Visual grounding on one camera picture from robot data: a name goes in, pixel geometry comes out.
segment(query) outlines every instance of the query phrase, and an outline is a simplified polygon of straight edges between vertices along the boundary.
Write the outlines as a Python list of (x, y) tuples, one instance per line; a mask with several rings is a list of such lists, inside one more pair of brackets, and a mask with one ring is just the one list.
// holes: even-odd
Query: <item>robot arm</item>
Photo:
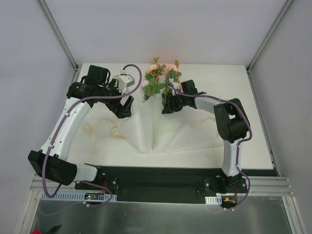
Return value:
[[(98, 173), (96, 167), (87, 164), (72, 164), (67, 162), (69, 150), (83, 119), (89, 113), (97, 100), (87, 100), (76, 105), (70, 113), (68, 110), (74, 103), (80, 99), (92, 96), (119, 96), (127, 92), (128, 87), (135, 83), (131, 75), (127, 75), (124, 70), (121, 75), (114, 76), (108, 83), (107, 75), (110, 75), (106, 68), (91, 65), (88, 75), (83, 77), (81, 82), (74, 82), (68, 90), (67, 100), (58, 122), (50, 134), (47, 141), (42, 145), (41, 149), (31, 151), (28, 160), (32, 164), (36, 173), (42, 176), (43, 160), (49, 147), (52, 147), (46, 166), (46, 178), (54, 182), (69, 185), (73, 181), (93, 181)], [(101, 99), (109, 110), (115, 113), (118, 118), (131, 116), (131, 104), (133, 97), (128, 96), (125, 104), (121, 104), (121, 98), (118, 99)], [(67, 115), (61, 128), (60, 123), (63, 117)], [(50, 145), (51, 139), (58, 131), (53, 146)]]
[[(181, 86), (185, 94), (196, 96), (204, 94), (204, 92), (197, 92), (192, 80), (182, 82)], [(230, 101), (235, 103), (244, 116), (246, 116), (239, 99), (234, 98)], [(217, 130), (224, 142), (224, 156), (220, 172), (221, 176), (210, 187), (216, 192), (226, 193), (227, 187), (241, 180), (241, 174), (237, 169), (237, 167), (240, 168), (241, 149), (237, 157), (237, 148), (239, 141), (246, 137), (248, 127), (232, 105), (206, 97), (186, 97), (183, 95), (168, 94), (162, 113), (169, 114), (177, 112), (184, 106), (202, 109), (215, 115)]]

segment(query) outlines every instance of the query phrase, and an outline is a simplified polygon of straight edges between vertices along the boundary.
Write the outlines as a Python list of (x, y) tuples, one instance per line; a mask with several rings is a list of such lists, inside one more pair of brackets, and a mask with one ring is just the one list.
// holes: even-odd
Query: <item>red object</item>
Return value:
[(31, 234), (42, 234), (39, 230), (35, 229)]

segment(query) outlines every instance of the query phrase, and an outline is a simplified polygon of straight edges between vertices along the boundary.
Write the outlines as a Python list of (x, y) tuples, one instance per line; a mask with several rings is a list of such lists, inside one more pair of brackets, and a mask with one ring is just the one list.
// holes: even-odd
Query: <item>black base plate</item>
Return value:
[[(220, 169), (100, 167), (106, 184), (117, 201), (204, 204), (206, 196), (215, 196), (209, 181), (220, 175)], [(243, 170), (248, 176), (277, 176), (275, 170)], [(247, 191), (246, 181), (229, 187), (229, 193)], [(78, 190), (99, 190), (78, 183)]]

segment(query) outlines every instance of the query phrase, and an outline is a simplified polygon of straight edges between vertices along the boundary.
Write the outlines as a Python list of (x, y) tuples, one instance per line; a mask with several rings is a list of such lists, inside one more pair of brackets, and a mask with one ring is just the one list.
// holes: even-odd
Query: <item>flower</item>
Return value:
[(141, 83), (141, 87), (145, 87), (146, 85), (148, 85), (150, 82), (148, 80), (145, 80)]
[(174, 69), (175, 72), (179, 71), (179, 69), (175, 65), (168, 65), (168, 66), (165, 67), (164, 73), (167, 74), (172, 69)]
[(153, 64), (148, 68), (148, 73), (150, 73), (151, 71), (157, 69), (157, 64)]

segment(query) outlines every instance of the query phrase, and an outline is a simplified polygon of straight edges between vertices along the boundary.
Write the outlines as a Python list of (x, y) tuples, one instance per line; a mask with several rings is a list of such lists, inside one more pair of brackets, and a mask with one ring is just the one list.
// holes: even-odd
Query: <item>white wall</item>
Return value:
[(252, 70), (274, 157), (312, 233), (312, 1), (297, 0)]
[(0, 3), (0, 233), (12, 234), (73, 76), (36, 1)]
[(248, 65), (285, 0), (47, 0), (79, 64)]

